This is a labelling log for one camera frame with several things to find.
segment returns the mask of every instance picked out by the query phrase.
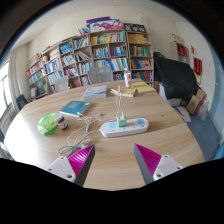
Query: ceiling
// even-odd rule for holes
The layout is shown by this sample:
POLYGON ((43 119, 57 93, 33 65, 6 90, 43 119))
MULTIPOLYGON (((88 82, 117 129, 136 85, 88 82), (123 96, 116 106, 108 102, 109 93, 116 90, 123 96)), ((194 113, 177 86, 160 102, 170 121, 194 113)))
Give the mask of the ceiling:
POLYGON ((150 0, 70 0, 49 10, 47 13, 43 14, 36 21, 34 21, 18 38, 11 50, 31 42, 34 37, 38 35, 38 33, 42 32, 53 23, 63 19, 64 17, 87 9, 106 6, 143 8, 148 9, 149 12, 161 14, 174 22, 186 22, 186 19, 179 14, 150 0))

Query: black chair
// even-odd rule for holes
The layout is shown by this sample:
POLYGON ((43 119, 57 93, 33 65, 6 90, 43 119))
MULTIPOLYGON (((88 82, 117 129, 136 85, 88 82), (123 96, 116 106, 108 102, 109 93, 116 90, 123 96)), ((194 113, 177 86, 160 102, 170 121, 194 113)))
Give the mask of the black chair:
POLYGON ((16 102, 19 107, 19 110, 22 110, 22 108, 28 103, 23 94, 16 98, 16 102))

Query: window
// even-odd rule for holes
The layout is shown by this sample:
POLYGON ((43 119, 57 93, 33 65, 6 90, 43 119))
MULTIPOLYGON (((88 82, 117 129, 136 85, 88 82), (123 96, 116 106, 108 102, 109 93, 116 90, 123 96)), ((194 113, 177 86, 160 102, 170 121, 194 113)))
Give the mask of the window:
POLYGON ((8 68, 9 62, 6 62, 0 70, 0 119, 12 104, 9 90, 8 68))

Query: bottle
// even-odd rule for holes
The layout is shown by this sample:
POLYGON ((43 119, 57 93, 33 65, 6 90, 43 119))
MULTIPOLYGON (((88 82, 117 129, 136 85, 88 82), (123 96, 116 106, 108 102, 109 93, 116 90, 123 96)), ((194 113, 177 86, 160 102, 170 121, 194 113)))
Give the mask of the bottle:
POLYGON ((124 80, 126 88, 131 88, 131 73, 128 71, 127 68, 124 68, 124 80))
POLYGON ((58 126, 61 128, 61 130, 65 130, 68 127, 68 124, 62 114, 58 114, 55 116, 55 120, 58 123, 58 126))

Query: cardboard box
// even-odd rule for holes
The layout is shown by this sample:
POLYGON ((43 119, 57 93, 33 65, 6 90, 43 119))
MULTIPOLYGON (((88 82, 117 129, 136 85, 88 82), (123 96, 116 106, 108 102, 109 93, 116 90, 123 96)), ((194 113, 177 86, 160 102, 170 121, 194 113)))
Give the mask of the cardboard box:
POLYGON ((198 113, 201 105, 204 103, 205 98, 206 98, 206 93, 203 90, 198 89, 196 96, 193 95, 191 97, 190 102, 187 105, 188 111, 192 115, 196 115, 198 113))
POLYGON ((206 93, 203 90, 198 89, 196 97, 199 99, 199 105, 201 106, 205 101, 206 93))

